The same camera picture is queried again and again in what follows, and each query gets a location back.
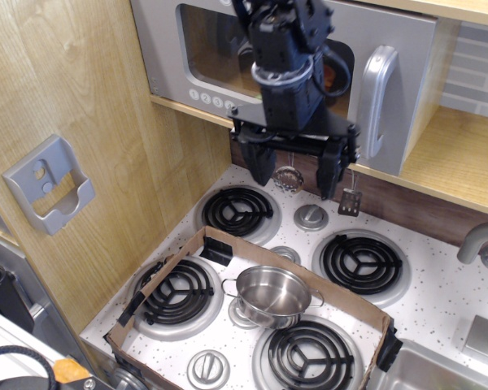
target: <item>black coil burner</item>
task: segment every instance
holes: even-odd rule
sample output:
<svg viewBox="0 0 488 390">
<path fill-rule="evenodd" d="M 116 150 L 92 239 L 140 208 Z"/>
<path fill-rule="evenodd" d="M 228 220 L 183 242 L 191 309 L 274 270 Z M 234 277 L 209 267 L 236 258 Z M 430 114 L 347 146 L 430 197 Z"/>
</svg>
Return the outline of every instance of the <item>black coil burner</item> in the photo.
<svg viewBox="0 0 488 390">
<path fill-rule="evenodd" d="M 264 219 L 272 216 L 268 199 L 248 188 L 223 189 L 203 208 L 206 225 L 238 237 L 251 234 Z"/>
<path fill-rule="evenodd" d="M 391 247 L 368 237 L 337 235 L 322 254 L 331 281 L 359 295 L 386 291 L 398 280 L 402 260 Z"/>
<path fill-rule="evenodd" d="M 162 266 L 159 263 L 149 269 L 141 277 L 140 287 Z M 201 313 L 212 296 L 213 287 L 205 270 L 195 262 L 181 260 L 146 299 L 145 319 L 149 325 L 184 323 Z"/>
<path fill-rule="evenodd" d="M 354 357 L 344 340 L 314 321 L 275 331 L 268 358 L 277 380 L 293 390 L 346 389 L 354 373 Z"/>
</svg>

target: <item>gray plastic holder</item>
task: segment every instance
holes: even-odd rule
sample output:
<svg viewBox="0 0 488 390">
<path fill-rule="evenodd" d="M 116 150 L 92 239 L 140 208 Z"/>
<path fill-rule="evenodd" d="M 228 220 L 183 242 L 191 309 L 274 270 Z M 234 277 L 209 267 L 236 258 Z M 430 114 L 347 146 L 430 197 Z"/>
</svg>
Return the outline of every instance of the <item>gray plastic holder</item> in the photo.
<svg viewBox="0 0 488 390">
<path fill-rule="evenodd" d="M 45 215 L 32 204 L 50 193 L 69 173 L 75 187 Z M 33 227 L 54 235 L 95 197 L 94 187 L 76 160 L 70 144 L 53 134 L 31 153 L 2 174 L 22 211 Z"/>
</svg>

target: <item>cardboard box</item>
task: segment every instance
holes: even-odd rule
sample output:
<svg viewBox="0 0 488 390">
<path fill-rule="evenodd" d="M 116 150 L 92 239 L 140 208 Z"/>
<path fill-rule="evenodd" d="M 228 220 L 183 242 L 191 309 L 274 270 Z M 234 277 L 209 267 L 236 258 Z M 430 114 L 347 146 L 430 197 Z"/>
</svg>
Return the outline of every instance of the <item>cardboard box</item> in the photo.
<svg viewBox="0 0 488 390">
<path fill-rule="evenodd" d="M 252 259 L 257 265 L 280 267 L 291 271 L 309 287 L 321 292 L 326 304 L 342 310 L 379 331 L 381 333 L 381 340 L 376 346 L 375 353 L 364 374 L 360 389 L 366 388 L 374 366 L 378 366 L 382 370 L 387 371 L 395 360 L 395 356 L 401 347 L 401 342 L 394 337 L 393 320 L 387 313 L 351 291 L 319 277 L 306 268 L 286 260 L 282 256 L 212 227 L 204 227 L 177 254 L 167 258 L 166 264 L 152 277 L 152 280 L 148 284 L 134 295 L 134 298 L 129 302 L 115 326 L 105 335 L 105 340 L 112 347 L 116 358 L 137 368 L 144 379 L 158 384 L 166 390 L 181 389 L 144 363 L 131 357 L 121 349 L 121 346 L 134 325 L 133 314 L 137 308 L 151 295 L 181 259 L 185 256 L 195 254 L 202 247 L 203 252 L 201 253 L 201 257 L 216 261 L 219 264 L 228 265 L 231 258 L 237 256 Z"/>
</svg>

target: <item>wooden shelf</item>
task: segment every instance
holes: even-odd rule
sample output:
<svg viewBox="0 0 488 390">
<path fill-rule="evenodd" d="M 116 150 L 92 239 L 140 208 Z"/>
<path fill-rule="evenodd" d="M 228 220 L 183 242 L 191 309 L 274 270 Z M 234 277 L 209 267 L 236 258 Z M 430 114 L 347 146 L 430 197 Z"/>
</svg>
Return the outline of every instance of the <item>wooden shelf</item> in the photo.
<svg viewBox="0 0 488 390">
<path fill-rule="evenodd" d="M 488 0 L 362 0 L 364 3 L 488 26 Z"/>
<path fill-rule="evenodd" d="M 231 120 L 168 99 L 154 103 L 231 128 Z M 439 107 L 399 176 L 355 171 L 488 214 L 488 118 Z"/>
</svg>

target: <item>microwave handle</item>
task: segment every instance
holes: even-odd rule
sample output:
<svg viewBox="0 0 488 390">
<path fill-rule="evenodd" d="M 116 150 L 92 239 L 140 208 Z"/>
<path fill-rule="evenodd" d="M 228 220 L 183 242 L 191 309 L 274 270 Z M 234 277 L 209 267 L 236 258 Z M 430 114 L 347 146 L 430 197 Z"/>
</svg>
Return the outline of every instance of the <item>microwave handle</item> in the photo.
<svg viewBox="0 0 488 390">
<path fill-rule="evenodd" d="M 398 52 L 394 47 L 381 45 L 374 50 L 364 69 L 357 122 L 361 132 L 367 135 L 367 145 L 362 148 L 362 157 L 367 159 L 375 157 L 383 143 L 383 134 L 379 135 L 381 108 L 397 60 Z"/>
</svg>

